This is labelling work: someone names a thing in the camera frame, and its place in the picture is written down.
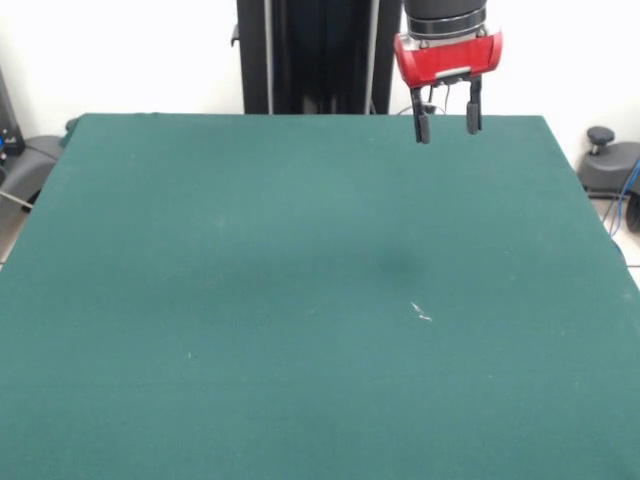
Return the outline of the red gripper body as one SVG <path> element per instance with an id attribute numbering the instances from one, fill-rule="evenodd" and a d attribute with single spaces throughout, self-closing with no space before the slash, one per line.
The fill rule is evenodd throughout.
<path id="1" fill-rule="evenodd" d="M 430 40 L 424 47 L 408 34 L 397 34 L 394 51 L 407 86 L 431 86 L 449 79 L 474 78 L 497 69 L 503 32 L 475 33 L 446 40 Z"/>

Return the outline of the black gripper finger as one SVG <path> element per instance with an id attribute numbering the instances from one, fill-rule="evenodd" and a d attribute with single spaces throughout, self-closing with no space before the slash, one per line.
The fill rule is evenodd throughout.
<path id="1" fill-rule="evenodd" d="M 421 94 L 422 88 L 411 88 L 411 104 L 413 111 L 416 142 L 428 144 L 430 142 L 428 105 L 424 103 Z"/>
<path id="2" fill-rule="evenodd" d="M 482 77 L 474 77 L 470 80 L 470 98 L 466 107 L 467 131 L 471 135 L 477 134 L 482 129 L 481 113 Z"/>

